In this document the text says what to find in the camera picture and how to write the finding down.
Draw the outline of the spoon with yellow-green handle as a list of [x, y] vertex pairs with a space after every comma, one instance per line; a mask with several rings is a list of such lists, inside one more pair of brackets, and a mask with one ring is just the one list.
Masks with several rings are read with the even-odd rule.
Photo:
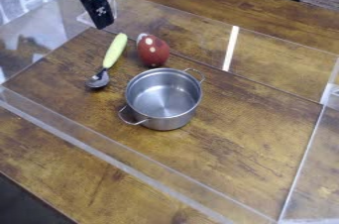
[[101, 69], [99, 73], [93, 75], [85, 82], [85, 85], [89, 88], [101, 88], [108, 85], [109, 82], [108, 70], [111, 69], [120, 55], [123, 54], [125, 46], [127, 46], [127, 35], [119, 33], [115, 36], [112, 43], [108, 47], [108, 50], [105, 52], [104, 59], [101, 62]]

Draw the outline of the clear acrylic enclosure wall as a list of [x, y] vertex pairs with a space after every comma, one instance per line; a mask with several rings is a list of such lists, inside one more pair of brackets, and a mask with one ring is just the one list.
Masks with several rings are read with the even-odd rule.
[[[286, 0], [112, 0], [0, 84], [0, 172], [81, 224], [339, 224], [339, 12]], [[200, 79], [183, 128], [132, 120], [127, 48], [85, 88], [117, 34], [169, 45]]]

